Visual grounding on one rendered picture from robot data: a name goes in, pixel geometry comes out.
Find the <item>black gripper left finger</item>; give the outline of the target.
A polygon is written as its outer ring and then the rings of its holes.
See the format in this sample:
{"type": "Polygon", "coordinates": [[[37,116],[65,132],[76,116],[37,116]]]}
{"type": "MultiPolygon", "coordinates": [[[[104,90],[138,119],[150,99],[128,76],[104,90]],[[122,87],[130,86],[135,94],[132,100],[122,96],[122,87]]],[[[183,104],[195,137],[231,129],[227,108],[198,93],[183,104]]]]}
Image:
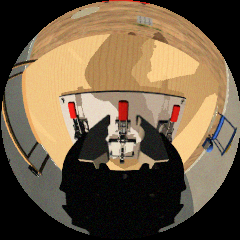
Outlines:
{"type": "Polygon", "coordinates": [[[108,141],[106,141],[110,115],[106,115],[80,138],[68,151],[62,167],[62,181],[59,189],[66,193],[69,181],[76,174],[89,170],[99,169],[99,163],[108,163],[110,160],[108,141]]]}

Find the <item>grey fixture plate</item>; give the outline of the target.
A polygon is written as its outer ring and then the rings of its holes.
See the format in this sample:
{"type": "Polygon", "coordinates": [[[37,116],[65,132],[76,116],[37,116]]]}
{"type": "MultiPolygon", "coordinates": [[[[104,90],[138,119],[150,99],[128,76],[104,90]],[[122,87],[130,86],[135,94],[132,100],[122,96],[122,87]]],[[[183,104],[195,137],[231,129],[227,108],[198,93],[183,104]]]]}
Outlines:
{"type": "Polygon", "coordinates": [[[133,146],[134,158],[138,159],[137,153],[139,150],[141,139],[138,136],[139,127],[136,125],[136,115],[140,115],[147,120],[152,126],[157,128],[158,120],[169,120],[171,118],[174,105],[180,105],[178,120],[174,125],[174,132],[172,134],[172,142],[180,125],[184,108],[181,106],[181,100],[185,97],[156,93],[146,91],[127,91],[127,90],[109,90],[109,91],[90,91],[73,94],[66,94],[59,96],[65,99],[64,104],[60,104],[63,118],[71,137],[73,144],[74,139],[73,120],[70,118],[68,102],[75,102],[76,112],[79,119],[87,119],[89,129],[91,129],[97,122],[103,119],[106,115],[110,115],[110,125],[108,126],[108,133],[106,141],[109,139],[118,139],[115,135],[115,120],[119,120],[118,102],[120,100],[127,100],[129,102],[128,120],[131,121],[130,135],[128,139],[136,139],[136,146],[133,146]]]}

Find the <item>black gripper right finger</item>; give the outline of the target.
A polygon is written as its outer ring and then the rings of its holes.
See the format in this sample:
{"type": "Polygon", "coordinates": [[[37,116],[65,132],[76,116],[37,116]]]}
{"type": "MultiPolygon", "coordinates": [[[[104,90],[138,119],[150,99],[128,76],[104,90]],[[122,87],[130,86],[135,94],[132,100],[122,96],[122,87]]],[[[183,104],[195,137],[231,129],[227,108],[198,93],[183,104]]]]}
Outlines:
{"type": "Polygon", "coordinates": [[[173,144],[140,115],[136,115],[136,125],[141,138],[138,162],[148,163],[150,169],[160,169],[172,174],[179,182],[181,192],[186,190],[183,162],[173,144]]]}

